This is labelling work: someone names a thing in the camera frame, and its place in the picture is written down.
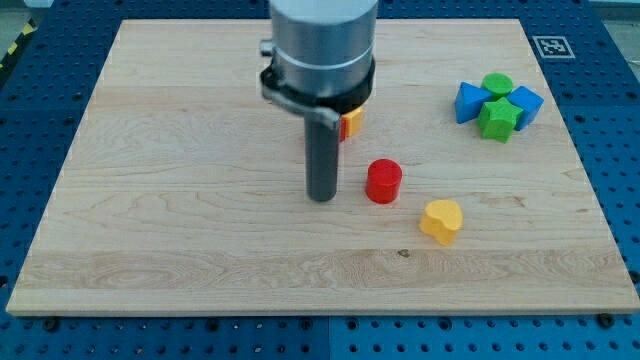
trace blue block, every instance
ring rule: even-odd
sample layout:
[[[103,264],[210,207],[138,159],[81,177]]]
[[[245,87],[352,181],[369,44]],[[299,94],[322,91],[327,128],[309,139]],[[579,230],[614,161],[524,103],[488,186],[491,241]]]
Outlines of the blue block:
[[[485,101],[491,101],[491,96],[491,93],[485,89],[462,82],[455,101],[458,124],[477,118],[482,104]]]
[[[524,129],[533,122],[544,102],[544,99],[540,95],[524,86],[518,87],[511,94],[507,95],[507,100],[524,110],[516,124],[517,131]]]

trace wooden table surface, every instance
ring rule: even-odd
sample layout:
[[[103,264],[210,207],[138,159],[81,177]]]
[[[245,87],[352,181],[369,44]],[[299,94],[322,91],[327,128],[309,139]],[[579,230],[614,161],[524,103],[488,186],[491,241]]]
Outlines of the wooden table surface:
[[[8,311],[18,316],[574,314],[638,295],[517,20],[379,21],[337,197],[305,195],[302,119],[260,96],[266,21],[123,22]],[[545,98],[507,144],[455,122],[461,81]],[[367,166],[403,168],[399,198]],[[444,248],[427,202],[465,220]]]

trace green hexagon block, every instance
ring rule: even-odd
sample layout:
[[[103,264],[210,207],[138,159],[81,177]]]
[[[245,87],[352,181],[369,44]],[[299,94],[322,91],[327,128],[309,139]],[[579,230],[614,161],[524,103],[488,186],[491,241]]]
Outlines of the green hexagon block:
[[[506,143],[522,112],[521,108],[512,105],[506,98],[484,103],[478,116],[482,138]]]
[[[482,79],[482,88],[488,90],[495,101],[509,95],[513,90],[513,81],[505,74],[491,73]]]

